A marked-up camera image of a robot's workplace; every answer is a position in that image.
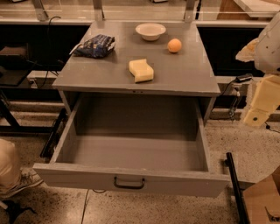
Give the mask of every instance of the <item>gray tabletop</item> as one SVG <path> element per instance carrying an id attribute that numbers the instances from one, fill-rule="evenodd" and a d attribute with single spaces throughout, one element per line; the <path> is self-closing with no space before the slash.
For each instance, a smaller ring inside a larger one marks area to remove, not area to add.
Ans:
<path id="1" fill-rule="evenodd" d="M 220 93 L 196 24 L 161 23 L 166 33 L 153 42 L 136 33 L 139 22 L 93 22 L 81 43 L 97 34 L 115 37 L 115 50 L 106 58 L 71 56 L 53 87 L 63 91 L 217 96 Z M 180 39 L 182 49 L 169 53 L 168 42 Z M 135 83 L 131 60 L 147 59 L 154 79 Z"/>

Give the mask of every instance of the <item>pants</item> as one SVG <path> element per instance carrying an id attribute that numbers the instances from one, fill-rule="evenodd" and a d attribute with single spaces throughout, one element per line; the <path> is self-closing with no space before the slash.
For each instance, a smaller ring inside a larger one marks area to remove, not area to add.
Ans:
<path id="1" fill-rule="evenodd" d="M 17 186 L 21 179 L 20 157 L 14 143 L 0 139 L 0 191 Z"/>

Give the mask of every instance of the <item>black snack bag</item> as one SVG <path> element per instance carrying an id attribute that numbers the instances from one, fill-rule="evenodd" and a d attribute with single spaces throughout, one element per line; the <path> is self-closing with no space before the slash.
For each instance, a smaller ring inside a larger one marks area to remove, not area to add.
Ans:
<path id="1" fill-rule="evenodd" d="M 73 54 L 99 59 L 108 56 L 113 52 L 114 48 L 115 37 L 99 34 L 87 40 L 83 45 L 78 45 L 78 47 L 73 50 Z"/>

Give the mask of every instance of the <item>yellow sponge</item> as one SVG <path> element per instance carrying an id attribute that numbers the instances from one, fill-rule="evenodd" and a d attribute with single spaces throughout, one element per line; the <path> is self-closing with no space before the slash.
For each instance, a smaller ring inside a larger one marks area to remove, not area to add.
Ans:
<path id="1" fill-rule="evenodd" d="M 154 70 L 147 64 L 147 59 L 131 60 L 129 71 L 134 75 L 135 82 L 151 81 L 154 78 Z"/>

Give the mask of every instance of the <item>cardboard box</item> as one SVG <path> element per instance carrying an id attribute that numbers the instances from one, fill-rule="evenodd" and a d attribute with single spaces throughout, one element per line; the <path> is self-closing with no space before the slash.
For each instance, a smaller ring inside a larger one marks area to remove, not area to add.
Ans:
<path id="1" fill-rule="evenodd" d="M 262 1 L 270 3 L 270 4 L 279 4 L 280 5 L 280 0 L 262 0 Z"/>
<path id="2" fill-rule="evenodd" d="M 280 217 L 280 166 L 267 178 L 246 189 L 243 198 L 250 224 L 269 224 L 270 214 Z"/>

